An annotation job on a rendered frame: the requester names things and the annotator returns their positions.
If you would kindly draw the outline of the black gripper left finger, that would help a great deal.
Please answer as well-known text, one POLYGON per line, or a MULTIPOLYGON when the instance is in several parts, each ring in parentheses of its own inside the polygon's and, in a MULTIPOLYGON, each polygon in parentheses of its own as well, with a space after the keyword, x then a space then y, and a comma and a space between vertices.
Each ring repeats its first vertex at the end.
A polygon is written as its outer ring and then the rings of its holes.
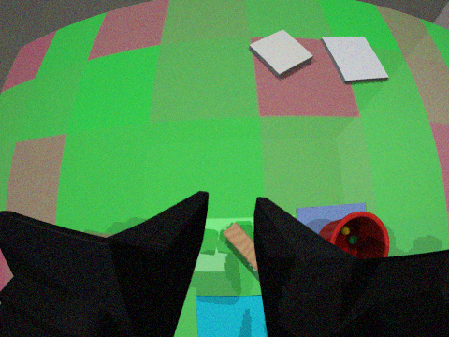
POLYGON ((105 308, 121 337, 175 337, 209 198, 198 191, 111 237, 3 210, 0 250, 14 276, 105 308))

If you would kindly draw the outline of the brown wooden plank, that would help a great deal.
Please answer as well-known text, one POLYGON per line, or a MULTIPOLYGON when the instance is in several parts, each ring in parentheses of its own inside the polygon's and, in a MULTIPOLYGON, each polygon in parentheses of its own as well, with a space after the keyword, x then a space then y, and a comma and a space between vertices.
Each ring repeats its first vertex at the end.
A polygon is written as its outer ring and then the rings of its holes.
POLYGON ((225 230, 224 235, 240 251, 240 254, 246 258, 246 261, 250 262, 253 268, 258 271, 257 263, 255 263, 257 257, 255 257, 254 242, 248 236, 248 233, 244 232, 240 225, 235 222, 235 224, 225 230))

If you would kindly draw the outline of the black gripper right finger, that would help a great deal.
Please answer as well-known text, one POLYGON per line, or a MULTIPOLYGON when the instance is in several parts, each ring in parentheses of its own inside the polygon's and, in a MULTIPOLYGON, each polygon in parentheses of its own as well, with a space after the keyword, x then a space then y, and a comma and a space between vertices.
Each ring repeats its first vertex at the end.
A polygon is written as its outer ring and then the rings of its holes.
POLYGON ((266 198, 253 242, 268 337, 345 337, 374 303, 449 287, 449 250, 359 259, 266 198))

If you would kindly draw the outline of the red cup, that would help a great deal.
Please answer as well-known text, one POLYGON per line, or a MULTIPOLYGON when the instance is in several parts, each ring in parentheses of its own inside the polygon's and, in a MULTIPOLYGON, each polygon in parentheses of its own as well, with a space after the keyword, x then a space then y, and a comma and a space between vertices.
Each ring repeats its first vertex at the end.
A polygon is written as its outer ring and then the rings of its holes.
POLYGON ((345 214, 340 220, 329 222, 321 229, 319 236, 359 259, 383 258, 389 254, 389 235, 385 225, 378 216, 367 211, 345 214), (351 229, 348 235, 341 233, 343 226, 351 229), (348 239, 354 235, 358 242, 351 244, 348 239))

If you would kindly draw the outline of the white flat slab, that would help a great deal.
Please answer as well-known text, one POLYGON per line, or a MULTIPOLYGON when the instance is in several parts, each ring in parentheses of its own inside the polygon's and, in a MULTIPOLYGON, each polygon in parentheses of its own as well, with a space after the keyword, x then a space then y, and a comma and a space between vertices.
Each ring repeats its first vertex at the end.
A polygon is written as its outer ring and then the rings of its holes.
POLYGON ((365 37, 321 37, 344 83, 388 80, 365 37))

